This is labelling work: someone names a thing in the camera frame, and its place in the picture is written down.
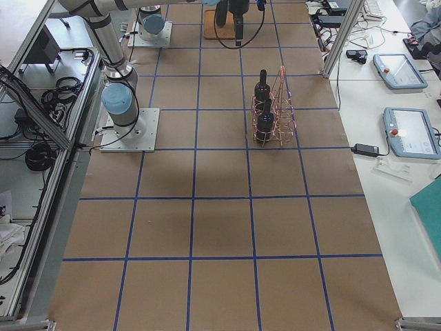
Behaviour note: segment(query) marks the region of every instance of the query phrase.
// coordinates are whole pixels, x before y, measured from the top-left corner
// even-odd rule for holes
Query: electronic device
[[[367,60],[366,50],[347,50],[346,57],[360,64],[365,64]]]
[[[383,120],[391,149],[398,157],[441,159],[426,110],[386,108]]]
[[[356,143],[351,147],[351,151],[354,154],[365,155],[367,157],[378,157],[380,155],[377,146],[363,145],[362,143]]]
[[[402,42],[405,44],[407,50],[409,51],[410,55],[412,56],[412,59],[414,60],[423,60],[426,59],[427,54],[422,54],[420,51],[420,44],[416,40],[416,38],[408,39],[404,38]]]
[[[365,0],[361,13],[367,21],[381,21],[384,17],[377,0]]]
[[[318,15],[317,24],[322,28],[339,28],[342,23],[344,16],[328,16],[328,15]]]
[[[350,4],[351,0],[324,0],[324,8],[331,16],[344,15]]]
[[[428,86],[407,54],[375,54],[373,64],[391,89],[421,89]]]

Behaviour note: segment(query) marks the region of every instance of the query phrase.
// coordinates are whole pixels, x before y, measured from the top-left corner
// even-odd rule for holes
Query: dark wine bottle
[[[254,88],[254,97],[256,98],[255,105],[257,110],[263,110],[263,103],[269,98],[269,92],[270,88],[267,84],[267,71],[262,69],[260,71],[260,80]]]
[[[271,99],[266,99],[263,105],[263,112],[257,116],[256,138],[260,142],[269,140],[274,123],[274,114],[271,113]]]

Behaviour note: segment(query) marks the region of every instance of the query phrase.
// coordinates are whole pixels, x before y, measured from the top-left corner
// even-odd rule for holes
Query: cable
[[[136,32],[136,26],[138,25],[138,20],[139,20],[139,12],[141,11],[140,8],[138,8],[138,14],[136,14],[136,21],[135,21],[135,26],[133,28],[133,32]],[[132,61],[132,55],[133,55],[133,50],[135,49],[135,36],[133,36],[133,46],[132,46],[132,51],[130,52],[130,56],[129,56],[129,62]]]
[[[386,17],[383,17],[383,19],[382,19],[380,25],[378,25],[378,26],[366,27],[366,28],[363,28],[363,27],[360,26],[360,29],[359,29],[359,30],[352,31],[351,34],[350,34],[350,35],[353,35],[353,34],[356,34],[356,33],[359,33],[359,32],[365,32],[365,31],[370,30],[370,29],[378,28],[378,29],[380,29],[380,34],[381,34],[381,37],[382,37],[382,39],[383,39],[382,42],[381,42],[379,45],[369,47],[369,45],[364,46],[364,45],[360,45],[359,43],[355,43],[355,42],[353,42],[353,41],[355,41],[355,40],[362,39],[362,37],[358,37],[358,38],[355,38],[355,39],[352,39],[352,40],[348,40],[348,42],[349,42],[349,43],[352,43],[352,44],[354,44],[354,45],[356,45],[356,46],[358,46],[358,47],[361,47],[361,48],[363,48],[363,49],[365,49],[365,50],[373,50],[373,49],[375,49],[375,48],[378,48],[378,47],[380,47],[380,46],[383,46],[384,43],[386,43],[386,37],[384,36],[383,30],[385,30],[385,31],[388,31],[388,30],[387,30],[387,29],[384,29],[382,26],[386,23],[386,21],[387,21],[387,18],[386,18]]]
[[[216,6],[216,9],[215,9],[215,11],[214,11],[214,18],[213,18],[213,29],[214,29],[214,34],[216,35],[216,39],[217,39],[217,41],[218,41],[223,47],[228,48],[229,50],[240,50],[241,48],[244,48],[246,45],[248,45],[249,43],[251,43],[251,42],[254,40],[254,38],[256,38],[257,34],[260,32],[260,29],[263,27],[263,22],[265,21],[265,8],[263,8],[263,10],[262,10],[262,21],[261,21],[261,23],[260,23],[260,25],[259,25],[259,27],[258,27],[256,33],[254,34],[254,36],[252,36],[252,37],[249,39],[249,41],[247,41],[246,43],[242,44],[241,46],[231,47],[231,46],[225,45],[225,44],[222,42],[221,38],[219,38],[218,30],[216,29],[216,16],[217,16],[217,11],[218,11],[218,8],[217,8],[217,6]]]
[[[28,235],[26,236],[25,243],[22,245],[19,260],[17,261],[17,263],[15,264],[14,267],[10,268],[11,271],[6,276],[0,278],[0,285],[6,284],[11,279],[13,279],[15,274],[17,273],[17,271],[20,269],[21,262],[23,261],[23,258],[25,256],[26,248],[28,247],[29,242],[31,240],[32,231],[34,230],[35,223],[37,222],[37,220],[39,218],[41,206],[43,205],[43,198],[46,194],[46,191],[48,190],[48,183],[49,183],[50,177],[52,176],[53,170],[54,170],[54,165],[51,166],[50,171],[49,171],[49,175],[48,175],[48,178],[46,179],[46,181],[44,180],[44,172],[43,172],[43,188],[41,189],[40,199],[37,204],[37,210],[35,211],[34,217],[32,218],[32,222],[30,225],[27,225],[29,227],[29,231],[28,231]]]
[[[36,141],[37,141],[37,139],[34,139],[34,142],[32,143],[32,145],[30,147],[32,147]],[[19,157],[22,157],[24,154],[26,154],[26,152],[27,152],[27,150],[16,157],[6,157],[6,158],[0,157],[0,160],[2,160],[2,161],[15,160],[15,159],[18,159]]]
[[[57,159],[56,152],[44,140],[44,143],[39,143],[32,146],[25,154],[25,163],[31,171],[44,171],[53,166]]]
[[[329,37],[326,38],[326,40],[323,42],[323,45],[328,46],[330,43],[333,43],[333,41],[331,41],[331,38],[333,37],[332,34],[332,30],[329,29],[329,31],[325,31],[325,32],[329,32]]]
[[[20,135],[20,134],[21,134],[21,131],[22,131],[22,130],[21,130],[20,126],[17,126],[17,129],[15,130],[15,132],[14,132],[13,134],[10,134],[9,136],[0,137],[0,140],[9,140],[9,139],[12,139],[12,138],[14,138],[14,137]]]
[[[94,132],[94,136],[96,136],[97,134],[100,134],[100,133],[102,133],[102,132],[104,132],[104,131],[106,131],[106,130],[113,129],[113,128],[114,128],[114,126],[102,126],[102,127],[100,127],[100,128],[97,128],[97,129],[95,130],[95,132]]]
[[[105,49],[105,47],[104,47],[102,41],[99,39],[98,34],[97,34],[97,33],[95,32],[95,30],[93,30],[93,29],[91,29],[91,31],[92,31],[92,33],[94,34],[95,39],[96,39],[96,41],[98,42],[98,44],[100,45],[101,49],[103,50],[105,56],[107,57],[107,59],[108,59],[109,61],[111,61],[111,60],[110,60],[109,53],[107,53],[107,50]],[[120,141],[122,138],[124,138],[124,137],[126,137],[127,135],[129,135],[129,134],[133,131],[133,129],[135,128],[135,126],[137,125],[138,120],[139,120],[139,113],[140,113],[140,110],[139,110],[138,97],[136,96],[136,91],[135,91],[134,88],[130,85],[129,81],[127,80],[127,78],[125,78],[125,76],[122,74],[122,72],[119,71],[118,68],[114,68],[114,69],[120,74],[121,78],[125,80],[125,82],[126,82],[126,84],[127,84],[127,87],[130,89],[130,91],[132,91],[132,94],[134,95],[135,102],[136,102],[136,109],[137,109],[136,120],[135,120],[135,122],[133,123],[132,127],[130,128],[130,130],[127,131],[126,134],[124,134],[123,136],[119,137],[118,139],[116,139],[116,140],[114,140],[114,141],[112,141],[112,142],[110,142],[110,143],[106,143],[106,144],[104,144],[104,145],[99,145],[99,146],[93,146],[93,147],[91,147],[91,148],[89,149],[89,155],[92,155],[92,150],[95,150],[95,149],[100,148],[100,147],[105,147],[105,146],[112,145],[113,143],[116,143],[117,141]]]
[[[23,83],[20,79],[15,77],[7,68],[3,67],[1,64],[0,64],[0,74],[4,74],[9,81],[14,81],[20,87],[22,93],[24,93],[29,98],[29,101],[32,102],[34,104],[34,106],[38,110],[40,110],[43,114],[46,114],[44,112],[43,107],[34,98],[34,96],[30,92],[27,85],[25,83]],[[17,89],[2,79],[0,79],[0,85],[7,87],[9,90],[11,90],[12,92],[14,92],[16,94],[17,99],[19,100],[20,106],[24,109],[25,113],[29,117],[29,113],[28,113],[28,110],[24,104],[23,98],[21,97],[21,94],[17,91]]]
[[[79,50],[83,51],[82,63],[90,59],[83,81],[74,76],[62,77],[55,83],[55,88],[45,91],[40,98],[43,109],[48,113],[51,120],[58,124],[64,132],[69,127],[70,113],[75,105],[75,101],[83,90],[84,83],[90,74],[90,67],[95,59],[93,51],[89,48],[70,48],[62,51],[76,52]]]
[[[336,89],[337,89],[337,96],[338,96],[338,111],[339,112],[340,112],[340,107],[342,105],[342,101],[340,98],[340,86],[338,85],[338,79],[340,78],[340,60],[341,60],[341,58],[342,58],[341,56],[338,57],[337,82],[336,82],[336,84],[337,84]]]
[[[379,154],[380,157],[386,157],[391,152],[391,144],[389,143],[389,136],[386,132],[386,142],[387,142],[387,153],[386,154]]]
[[[440,145],[440,139],[441,139],[440,131],[437,128],[432,128],[432,129],[434,129],[437,132],[437,133],[435,133],[435,136],[438,137],[438,146],[441,147],[441,145]]]
[[[376,26],[375,28],[379,28],[380,30],[387,31],[387,32],[390,32],[390,33],[394,33],[394,34],[397,34],[397,33],[405,33],[405,34],[408,34],[408,32],[397,31],[397,30],[388,30],[388,29],[382,28],[381,26]]]

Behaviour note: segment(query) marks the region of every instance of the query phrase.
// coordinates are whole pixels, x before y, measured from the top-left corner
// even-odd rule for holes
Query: wire bottle holder
[[[273,100],[271,111],[274,114],[274,123],[270,133],[261,132],[257,128],[258,116],[262,112],[257,108],[257,105],[260,105],[263,102],[256,100],[256,97],[253,95],[253,140],[261,142],[262,147],[268,141],[278,141],[280,146],[283,147],[284,143],[294,139],[294,130],[296,129],[297,125],[294,121],[294,107],[291,103],[291,92],[285,85],[285,79],[285,67],[280,66],[280,70],[269,94],[269,97]],[[265,140],[257,137],[258,132],[263,133]]]

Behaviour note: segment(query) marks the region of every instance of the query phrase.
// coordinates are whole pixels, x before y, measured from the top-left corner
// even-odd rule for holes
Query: black cable
[[[258,27],[256,33],[254,34],[254,36],[252,36],[252,37],[250,38],[249,41],[247,41],[246,43],[242,44],[241,46],[231,47],[231,46],[225,45],[225,44],[222,42],[221,38],[219,38],[218,31],[217,31],[217,29],[216,29],[216,15],[217,15],[217,10],[218,10],[218,8],[217,8],[217,6],[216,6],[216,9],[215,9],[215,11],[214,11],[214,18],[213,18],[213,29],[214,29],[214,34],[216,35],[216,39],[217,39],[217,41],[218,41],[223,47],[228,48],[229,50],[240,50],[241,48],[244,48],[246,45],[248,45],[249,43],[251,43],[251,42],[254,40],[254,38],[256,38],[257,34],[260,32],[260,29],[263,27],[263,22],[265,21],[265,9],[263,9],[263,10],[262,10],[262,21],[261,21],[261,23],[260,23],[260,25],[259,25],[259,27]]]
[[[341,56],[338,57],[337,82],[336,82],[336,84],[337,84],[336,89],[337,89],[337,96],[338,96],[338,111],[339,112],[340,112],[340,107],[342,105],[342,101],[340,98],[340,86],[338,85],[338,79],[340,78],[340,60],[341,60]]]
[[[9,140],[9,139],[12,139],[12,138],[18,136],[19,134],[21,134],[21,127],[17,126],[17,129],[15,130],[15,132],[13,134],[10,134],[9,136],[0,137],[0,140]]]
[[[31,127],[27,127],[27,128],[25,128],[25,129],[23,129],[22,134],[23,134],[23,137],[24,137],[25,139],[27,139],[27,140],[32,140],[32,141],[43,141],[43,138],[38,139],[39,137],[42,137],[43,134],[41,134],[41,133],[39,133],[39,132],[35,132],[35,131],[34,131],[34,132],[31,132],[30,129],[31,129]],[[26,131],[28,131],[30,134],[33,134],[35,137],[34,137],[34,138],[31,138],[31,137],[26,136]]]
[[[136,26],[138,25],[138,20],[139,20],[139,12],[141,11],[140,8],[138,8],[138,13],[136,14],[136,21],[135,21],[135,25],[133,28],[133,32],[136,31]],[[129,56],[129,62],[132,61],[132,55],[133,55],[133,50],[135,49],[135,34],[133,36],[133,46],[132,46],[132,51],[130,52],[130,56]]]
[[[390,32],[390,33],[405,33],[405,34],[408,34],[408,32],[403,32],[403,31],[397,31],[397,30],[388,30],[388,29],[385,29],[385,28],[382,28],[381,26],[376,26],[375,28],[379,28],[380,30],[383,30],[383,31],[387,31],[387,32]]]
[[[47,178],[46,181],[44,181],[44,175],[43,175],[43,188],[41,190],[40,199],[39,199],[39,202],[37,204],[37,210],[35,211],[35,214],[34,214],[34,217],[32,218],[31,224],[27,225],[29,227],[29,231],[28,231],[28,235],[26,236],[25,243],[22,245],[19,260],[17,261],[17,263],[15,264],[14,267],[10,268],[11,271],[9,272],[9,274],[7,274],[6,276],[0,278],[0,285],[6,284],[11,279],[13,279],[15,274],[17,273],[17,271],[20,269],[21,262],[23,261],[23,258],[25,256],[26,248],[28,247],[30,239],[31,239],[32,231],[34,230],[35,223],[37,222],[37,220],[39,218],[40,211],[41,211],[41,206],[43,205],[43,198],[44,198],[44,196],[46,194],[46,191],[48,190],[48,183],[49,183],[50,177],[52,176],[53,170],[54,170],[54,166],[52,165],[52,167],[50,168],[49,175],[48,175],[48,178]]]
[[[438,146],[441,147],[441,145],[440,145],[440,139],[441,139],[440,131],[437,128],[432,128],[432,129],[434,129],[437,132],[437,133],[435,133],[435,136],[438,137]]]
[[[113,128],[114,128],[114,126],[102,126],[101,128],[98,128],[98,129],[95,130],[94,136],[96,136],[98,133],[100,133],[102,131],[110,130],[110,129],[113,129]]]
[[[29,98],[29,101],[32,102],[34,104],[34,106],[41,110],[43,112],[43,107],[41,106],[41,104],[35,99],[34,95],[31,93],[29,87],[22,82],[22,80],[20,80],[19,78],[15,77],[11,71],[9,71],[9,69],[7,69],[6,67],[3,67],[0,64],[0,74],[3,74],[6,76],[8,81],[13,81],[15,82],[21,89],[21,91]],[[6,81],[0,79],[0,84],[6,86],[7,88],[11,89],[14,91],[14,93],[20,98],[20,102],[23,105],[23,99],[21,98],[21,95],[17,92],[17,89],[12,87],[9,83],[7,83]]]
[[[25,163],[31,171],[47,170],[54,165],[56,159],[56,152],[46,140],[44,140],[44,143],[32,146],[25,154]]]
[[[15,159],[18,159],[19,157],[22,157],[24,154],[26,154],[26,152],[27,152],[27,150],[25,152],[21,153],[17,157],[6,157],[6,158],[0,157],[0,160],[3,160],[3,161],[15,160]]]
[[[332,30],[329,29],[329,37],[326,38],[325,42],[323,43],[323,45],[328,46],[331,43],[331,38],[332,38]]]
[[[62,51],[83,51],[83,60],[81,62],[85,63],[90,59],[83,81],[74,76],[62,77],[55,83],[55,88],[45,91],[40,98],[45,112],[48,113],[53,122],[57,123],[65,132],[69,127],[70,113],[75,105],[75,101],[78,99],[89,77],[90,67],[94,62],[95,55],[89,48],[70,48]]]
[[[102,43],[101,40],[99,39],[98,34],[97,34],[93,29],[91,29],[91,31],[92,31],[92,33],[94,34],[95,39],[96,39],[96,41],[98,42],[98,44],[101,46],[101,49],[103,50],[105,56],[106,56],[106,57],[109,59],[109,61],[110,61],[109,53],[107,53],[107,50],[105,49],[103,43]],[[101,147],[105,147],[105,146],[112,145],[113,143],[116,143],[117,141],[120,141],[122,138],[125,138],[127,135],[129,135],[129,134],[133,131],[133,129],[135,128],[135,126],[136,126],[136,124],[138,123],[138,120],[139,120],[139,113],[140,113],[140,110],[139,110],[138,97],[136,96],[136,91],[135,91],[134,88],[130,85],[130,83],[129,83],[129,81],[127,80],[127,78],[124,77],[123,73],[122,73],[121,71],[119,71],[118,68],[114,68],[114,69],[120,74],[121,78],[125,80],[125,82],[126,82],[126,84],[127,84],[127,87],[130,89],[130,91],[132,91],[132,94],[133,94],[134,97],[135,97],[136,109],[138,110],[138,112],[137,112],[137,114],[136,114],[136,120],[135,120],[135,122],[133,123],[132,127],[130,128],[130,130],[127,131],[127,133],[125,133],[123,136],[119,137],[118,139],[116,139],[116,140],[114,140],[114,141],[112,141],[112,142],[110,142],[110,143],[106,143],[106,144],[104,144],[104,145],[99,145],[99,146],[93,146],[93,147],[91,147],[91,148],[89,149],[89,155],[92,155],[92,150],[95,150],[95,149],[97,149],[97,148],[101,148]]]
[[[389,143],[389,136],[387,135],[387,132],[386,132],[386,142],[387,142],[387,153],[386,154],[379,154],[378,156],[380,156],[380,157],[386,157],[391,152],[391,144]]]

